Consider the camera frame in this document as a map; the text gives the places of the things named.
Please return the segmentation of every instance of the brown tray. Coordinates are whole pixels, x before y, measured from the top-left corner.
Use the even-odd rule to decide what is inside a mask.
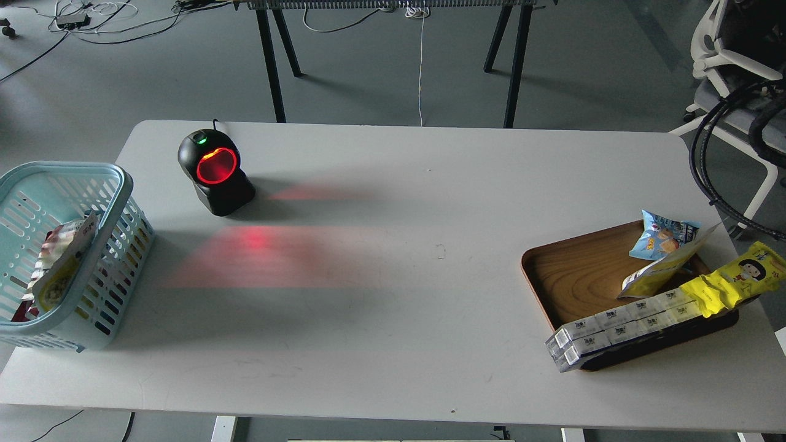
[[[565,323],[629,304],[633,298],[616,299],[623,279],[652,261],[628,256],[644,231],[642,221],[622,224],[591,234],[527,250],[521,270],[538,300],[552,331]],[[694,255],[689,271],[680,270],[660,292],[674,289],[710,269]],[[634,342],[590,359],[583,370],[598,370],[638,356],[691,340],[734,325],[739,314],[732,311],[709,319],[684,322],[668,332]]]

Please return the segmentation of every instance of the red scanner light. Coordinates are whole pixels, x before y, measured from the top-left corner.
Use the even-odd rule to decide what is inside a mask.
[[[237,154],[226,147],[206,153],[196,165],[196,176],[205,184],[225,182],[237,169]]]

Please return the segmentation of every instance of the power strip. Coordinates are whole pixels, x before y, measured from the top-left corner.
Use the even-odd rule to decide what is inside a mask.
[[[74,14],[62,16],[55,19],[58,29],[74,30],[90,24],[90,17],[87,14]]]

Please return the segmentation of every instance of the white table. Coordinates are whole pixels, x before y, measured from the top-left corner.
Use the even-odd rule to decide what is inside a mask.
[[[557,372],[532,247],[640,219],[719,221],[668,134],[219,124],[258,197],[210,215],[146,121],[118,164],[159,237],[116,340],[17,349],[0,402],[229,415],[786,433],[786,358],[732,328]],[[711,267],[735,253],[716,232]]]

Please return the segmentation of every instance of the black table leg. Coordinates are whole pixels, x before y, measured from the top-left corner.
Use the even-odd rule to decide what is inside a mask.
[[[287,22],[284,21],[283,12],[280,9],[273,9],[273,18],[276,20],[278,33],[281,34],[281,42],[284,43],[284,51],[287,53],[292,74],[296,77],[302,77],[303,73],[300,71],[300,65],[295,56],[295,47],[292,46],[292,39],[289,38],[289,30],[287,29]]]
[[[510,11],[512,6],[502,6],[499,12],[499,20],[497,20],[497,28],[494,29],[494,37],[491,39],[491,47],[486,56],[486,64],[483,65],[483,71],[488,73],[494,69],[494,59],[497,58],[497,51],[499,50],[499,43],[502,41],[502,36],[505,34],[505,28],[508,26],[508,19],[510,18]]]
[[[513,52],[513,70],[510,76],[508,89],[508,107],[505,109],[505,123],[503,127],[513,127],[513,118],[516,115],[516,103],[519,99],[519,86],[521,84],[521,71],[524,67],[524,52],[527,50],[527,37],[530,33],[532,20],[532,5],[521,6],[519,16],[519,34],[516,37],[516,49]]]
[[[281,100],[281,84],[278,82],[278,69],[276,56],[273,53],[273,41],[270,38],[270,23],[267,21],[265,9],[256,10],[256,22],[259,25],[259,37],[262,39],[262,52],[265,55],[267,79],[270,81],[270,96],[273,98],[273,109],[276,112],[276,122],[286,123],[284,115],[284,102]]]

